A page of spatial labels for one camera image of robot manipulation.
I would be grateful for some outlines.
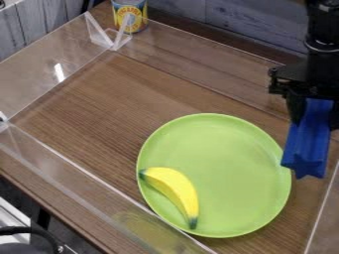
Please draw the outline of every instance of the green plate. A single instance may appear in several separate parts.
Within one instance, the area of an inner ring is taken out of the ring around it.
[[[168,198],[138,178],[139,188],[175,227],[207,237],[239,236],[267,225],[287,202],[291,173],[279,165],[280,157],[279,146],[250,122],[222,114],[188,115],[150,136],[136,171],[168,167],[188,177],[199,196],[196,229]]]

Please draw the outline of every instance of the banana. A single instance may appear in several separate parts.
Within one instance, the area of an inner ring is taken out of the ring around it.
[[[190,228],[195,229],[199,217],[199,200],[196,190],[187,177],[170,168],[140,170],[139,177],[174,202],[188,220]]]

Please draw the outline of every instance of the clear acrylic enclosure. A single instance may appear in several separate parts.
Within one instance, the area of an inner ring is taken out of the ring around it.
[[[146,206],[135,161],[166,122],[199,112],[232,114],[280,146],[288,128],[284,101],[266,92],[276,63],[147,23],[143,32],[126,34],[128,17],[116,31],[107,12],[95,9],[0,63],[0,111],[9,119],[0,125],[1,174],[106,252],[330,250],[339,218],[335,136],[326,180],[294,182],[282,215],[251,235],[192,237]]]

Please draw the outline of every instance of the can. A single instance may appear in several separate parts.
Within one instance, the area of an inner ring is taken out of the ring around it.
[[[124,16],[130,14],[126,33],[138,33],[147,28],[147,0],[111,0],[116,30],[120,29]]]

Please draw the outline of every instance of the wooden table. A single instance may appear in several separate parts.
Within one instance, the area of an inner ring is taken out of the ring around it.
[[[107,3],[94,10],[94,15],[103,26],[110,23]],[[208,43],[194,48],[195,42],[188,42],[186,36],[178,38],[163,32],[162,27],[146,30],[119,53],[106,52],[12,121],[144,205],[135,181],[135,162],[143,142],[166,122],[200,112],[231,114],[259,126],[282,147],[288,129],[284,101],[266,92],[266,72],[275,63],[232,48],[211,48]],[[154,42],[176,48],[176,53],[154,48],[144,40],[147,33],[152,33]],[[202,85],[190,81],[192,78]],[[294,181],[287,206],[268,226],[236,238],[196,239],[219,253],[302,253],[338,152],[334,135],[326,179]],[[122,240],[119,232],[66,192],[7,155],[1,154],[1,160],[3,176],[104,252],[146,252],[135,242]],[[92,195],[103,206],[122,205],[112,204],[100,189],[86,188],[71,166],[63,165],[56,174],[51,165],[47,174],[75,192]]]

